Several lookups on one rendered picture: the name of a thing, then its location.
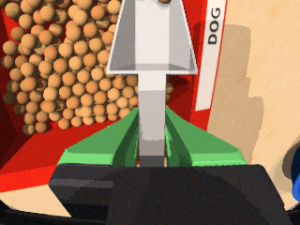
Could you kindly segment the red cardboard food box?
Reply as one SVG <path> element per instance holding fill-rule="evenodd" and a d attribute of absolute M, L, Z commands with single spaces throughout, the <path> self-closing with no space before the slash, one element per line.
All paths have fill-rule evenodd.
<path fill-rule="evenodd" d="M 218 74 L 218 63 L 224 31 L 228 0 L 182 0 L 187 25 L 192 39 L 198 75 L 170 76 L 173 90 L 166 104 L 172 111 L 193 125 L 207 130 L 213 95 Z M 3 45 L 14 41 L 10 35 L 14 27 L 20 27 L 19 19 L 12 20 L 5 8 L 0 7 L 0 61 L 7 54 Z M 18 44 L 21 42 L 14 41 Z M 12 81 L 0 63 L 0 193 L 23 188 L 48 185 L 54 168 L 65 149 L 97 131 L 119 121 L 108 118 L 92 125 L 82 122 L 80 127 L 72 124 L 61 129 L 58 121 L 49 118 L 48 130 L 32 135 L 23 133 L 24 115 L 17 115 L 13 108 L 18 103 L 7 105 L 3 95 Z"/>

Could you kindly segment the blue bowl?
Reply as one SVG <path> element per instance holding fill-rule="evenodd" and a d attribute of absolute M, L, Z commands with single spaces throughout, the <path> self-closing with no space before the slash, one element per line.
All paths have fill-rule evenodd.
<path fill-rule="evenodd" d="M 298 202 L 300 202 L 300 145 L 295 151 L 292 159 L 291 175 L 292 195 Z"/>

